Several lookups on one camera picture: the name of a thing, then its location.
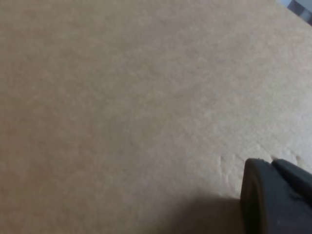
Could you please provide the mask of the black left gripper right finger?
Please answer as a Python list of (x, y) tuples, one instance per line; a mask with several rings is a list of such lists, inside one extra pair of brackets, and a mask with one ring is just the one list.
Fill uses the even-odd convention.
[(297, 193), (306, 200), (312, 199), (312, 175), (310, 173), (284, 159), (275, 159), (272, 165)]

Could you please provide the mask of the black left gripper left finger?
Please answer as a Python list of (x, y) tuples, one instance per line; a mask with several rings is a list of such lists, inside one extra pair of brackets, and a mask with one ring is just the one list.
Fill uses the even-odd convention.
[(246, 160), (240, 207), (248, 234), (312, 232), (312, 200), (297, 193), (272, 162)]

